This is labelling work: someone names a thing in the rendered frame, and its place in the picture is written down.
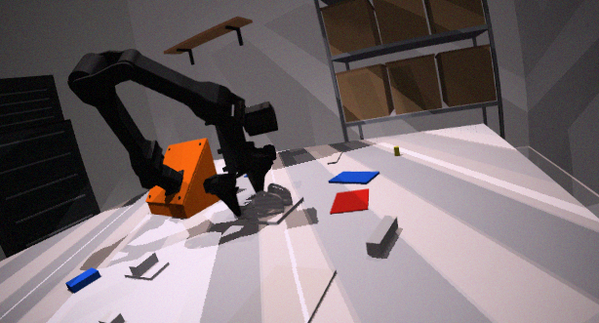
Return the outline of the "blue flat plate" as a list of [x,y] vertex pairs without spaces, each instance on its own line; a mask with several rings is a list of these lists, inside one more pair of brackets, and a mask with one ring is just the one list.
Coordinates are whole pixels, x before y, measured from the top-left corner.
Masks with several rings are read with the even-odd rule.
[[367,184],[379,172],[342,172],[333,179],[329,180],[329,183],[343,183],[343,184]]

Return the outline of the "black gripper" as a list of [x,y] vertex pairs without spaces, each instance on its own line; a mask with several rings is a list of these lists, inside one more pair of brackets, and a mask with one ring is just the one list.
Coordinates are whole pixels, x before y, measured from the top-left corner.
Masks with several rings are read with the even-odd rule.
[[226,166],[222,168],[222,170],[224,173],[228,174],[215,174],[210,176],[205,179],[203,186],[206,193],[216,195],[216,197],[220,198],[236,217],[241,217],[241,209],[236,196],[239,186],[235,186],[236,180],[247,174],[254,191],[258,193],[263,191],[264,178],[270,169],[262,170],[262,172],[254,172],[244,165],[242,168],[236,168],[235,153],[238,151],[238,143],[243,143],[244,147],[250,145],[249,141],[246,141],[246,138],[220,144],[220,149],[217,149],[217,151],[218,154],[223,155]]

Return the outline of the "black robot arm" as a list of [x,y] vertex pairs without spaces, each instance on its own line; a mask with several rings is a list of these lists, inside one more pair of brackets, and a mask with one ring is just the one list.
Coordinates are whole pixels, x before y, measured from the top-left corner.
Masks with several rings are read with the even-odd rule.
[[[161,63],[143,56],[136,49],[104,51],[85,55],[68,76],[68,86],[86,104],[95,107],[126,150],[141,187],[160,186],[165,196],[180,192],[184,170],[164,165],[163,148],[157,140],[143,137],[119,99],[115,86],[132,80],[171,99],[183,102],[205,125],[215,125],[220,144],[278,130],[276,115],[269,101],[245,106],[245,100],[230,89],[213,82],[195,81]],[[234,116],[232,105],[234,104]],[[256,148],[238,143],[235,167],[246,166],[254,172],[271,169],[276,160],[275,146]],[[239,146],[240,145],[240,146]]]

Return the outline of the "blue rectangular block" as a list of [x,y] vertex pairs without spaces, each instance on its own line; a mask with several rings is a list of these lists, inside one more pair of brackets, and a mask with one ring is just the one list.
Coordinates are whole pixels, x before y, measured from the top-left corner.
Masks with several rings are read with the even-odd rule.
[[82,274],[76,276],[75,278],[66,282],[66,287],[74,294],[81,289],[85,288],[87,285],[93,283],[95,280],[100,278],[100,273],[98,270],[94,268],[90,268]]

